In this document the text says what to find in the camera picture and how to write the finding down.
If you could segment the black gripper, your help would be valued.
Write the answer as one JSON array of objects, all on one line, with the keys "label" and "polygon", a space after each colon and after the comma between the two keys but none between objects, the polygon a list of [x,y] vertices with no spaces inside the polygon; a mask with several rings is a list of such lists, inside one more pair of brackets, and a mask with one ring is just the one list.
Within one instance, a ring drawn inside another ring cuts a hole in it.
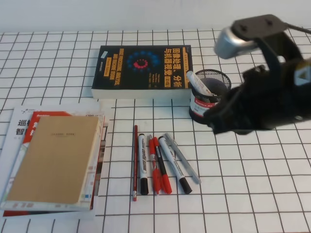
[{"label": "black gripper", "polygon": [[255,41],[268,70],[257,66],[245,71],[244,82],[204,113],[203,123],[215,134],[244,135],[311,118],[311,61],[285,32]]}]

